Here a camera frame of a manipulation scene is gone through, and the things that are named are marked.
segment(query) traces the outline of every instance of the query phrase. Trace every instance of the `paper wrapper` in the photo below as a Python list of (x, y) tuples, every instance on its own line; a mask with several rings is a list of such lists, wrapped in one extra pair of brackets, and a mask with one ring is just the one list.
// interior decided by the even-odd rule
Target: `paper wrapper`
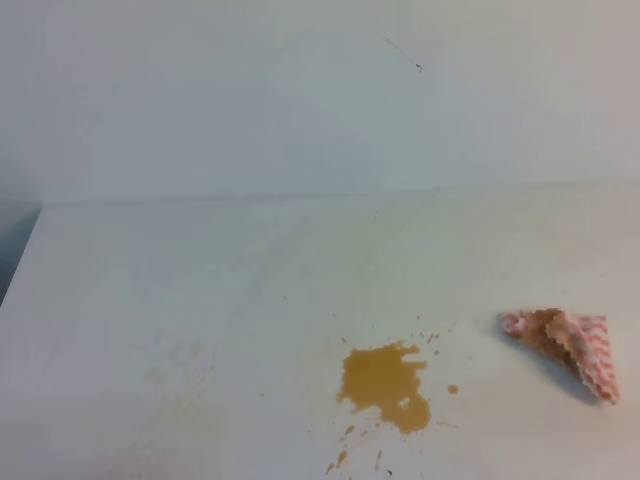
[(618, 403), (604, 316), (572, 316), (552, 308), (505, 313), (500, 322), (509, 336), (576, 373), (596, 397)]

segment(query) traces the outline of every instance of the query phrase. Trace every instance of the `stain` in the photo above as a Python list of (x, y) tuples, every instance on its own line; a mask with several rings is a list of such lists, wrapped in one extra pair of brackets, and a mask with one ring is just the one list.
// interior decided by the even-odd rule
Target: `stain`
[(457, 425), (454, 425), (453, 423), (449, 423), (449, 422), (436, 422), (436, 425), (440, 425), (443, 427), (458, 428)]
[(349, 399), (354, 413), (369, 407), (380, 409), (380, 419), (395, 425), (401, 433), (415, 432), (431, 419), (427, 400), (418, 393), (417, 370), (427, 362), (404, 362), (407, 354), (418, 353), (416, 345), (401, 343), (372, 350), (352, 350), (343, 362), (342, 389), (338, 402)]
[(336, 470), (340, 468), (340, 465), (342, 465), (342, 462), (344, 462), (345, 458), (347, 458), (347, 451), (343, 450), (340, 452), (340, 455), (338, 455), (338, 463), (336, 464)]
[(151, 382), (155, 387), (163, 386), (167, 378), (167, 372), (165, 372), (159, 364), (154, 365), (144, 374), (144, 379)]
[(380, 468), (380, 459), (382, 458), (382, 450), (378, 450), (378, 457), (376, 458), (376, 466), (373, 469), (374, 472), (377, 472)]

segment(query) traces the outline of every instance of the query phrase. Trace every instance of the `smudge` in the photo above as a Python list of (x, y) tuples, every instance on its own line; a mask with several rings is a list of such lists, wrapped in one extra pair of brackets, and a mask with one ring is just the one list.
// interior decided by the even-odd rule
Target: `smudge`
[(451, 427), (451, 428), (458, 428), (457, 425), (454, 425), (453, 423), (449, 423), (449, 422), (436, 422), (436, 425)]
[(160, 364), (154, 365), (144, 374), (144, 379), (151, 382), (155, 387), (163, 386), (167, 378), (167, 372), (160, 367)]
[(193, 342), (191, 344), (191, 360), (195, 360), (200, 355), (200, 352), (202, 352), (202, 343)]
[(380, 459), (382, 458), (382, 450), (378, 450), (378, 457), (376, 459), (376, 466), (373, 469), (374, 472), (377, 472), (378, 469), (380, 468)]

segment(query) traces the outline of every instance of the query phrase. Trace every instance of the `scratch mark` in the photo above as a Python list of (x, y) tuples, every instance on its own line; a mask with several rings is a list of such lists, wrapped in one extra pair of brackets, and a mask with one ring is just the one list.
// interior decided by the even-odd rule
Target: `scratch mark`
[(397, 50), (398, 52), (400, 52), (404, 58), (406, 58), (406, 59), (407, 59), (407, 60), (409, 60), (412, 64), (414, 64), (416, 67), (418, 67), (418, 68), (420, 69), (420, 71), (419, 71), (418, 73), (422, 73), (423, 68), (422, 68), (419, 64), (417, 64), (417, 63), (413, 60), (413, 58), (411, 58), (409, 55), (407, 55), (407, 54), (405, 53), (405, 51), (404, 51), (404, 50), (402, 50), (399, 46), (397, 46), (395, 43), (393, 43), (393, 42), (389, 39), (389, 37), (386, 37), (386, 36), (382, 35), (381, 33), (378, 33), (378, 35), (380, 35), (380, 36), (382, 37), (382, 39), (383, 39), (385, 42), (387, 42), (391, 48), (393, 48), (394, 50)]

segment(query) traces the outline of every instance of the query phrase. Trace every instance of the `white surface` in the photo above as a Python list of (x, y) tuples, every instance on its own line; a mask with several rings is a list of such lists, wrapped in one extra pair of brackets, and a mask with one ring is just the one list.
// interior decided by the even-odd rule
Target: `white surface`
[(638, 2), (1, 3), (0, 192), (640, 178)]
[(0, 305), (40, 207), (0, 196)]
[[(0, 309), (1, 476), (322, 479), (353, 424), (328, 478), (636, 478), (639, 202), (592, 187), (47, 208)], [(497, 312), (527, 305), (609, 316), (619, 406), (497, 334)], [(429, 362), (433, 414), (404, 440), (335, 402), (350, 347), (402, 339)]]

